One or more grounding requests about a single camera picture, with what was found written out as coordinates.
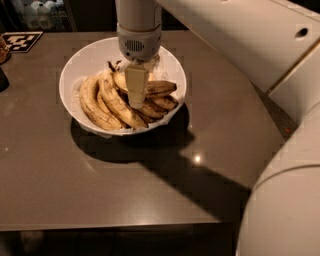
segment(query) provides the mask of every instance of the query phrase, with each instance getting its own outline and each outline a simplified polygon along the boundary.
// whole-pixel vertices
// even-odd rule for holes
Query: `fruit bowl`
[[[92,123],[81,109],[79,92],[83,80],[108,69],[108,61],[115,63],[121,60],[123,65],[128,62],[119,50],[117,37],[103,39],[82,48],[66,63],[59,81],[59,93],[64,107],[82,129],[105,138],[148,132],[160,125],[168,124],[184,103],[186,76],[179,61],[168,50],[160,47],[159,56],[160,60],[153,70],[153,79],[176,83],[177,90],[171,95],[178,101],[178,106],[162,119],[149,124],[148,128],[107,131]]]

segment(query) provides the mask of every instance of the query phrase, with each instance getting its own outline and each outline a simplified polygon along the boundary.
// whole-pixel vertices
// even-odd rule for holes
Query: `gray table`
[[[64,109],[59,77],[112,36],[44,34],[1,66],[11,85],[0,93],[0,231],[240,220],[283,143],[250,82],[191,32],[164,32],[187,74],[185,106],[150,133],[88,134]]]

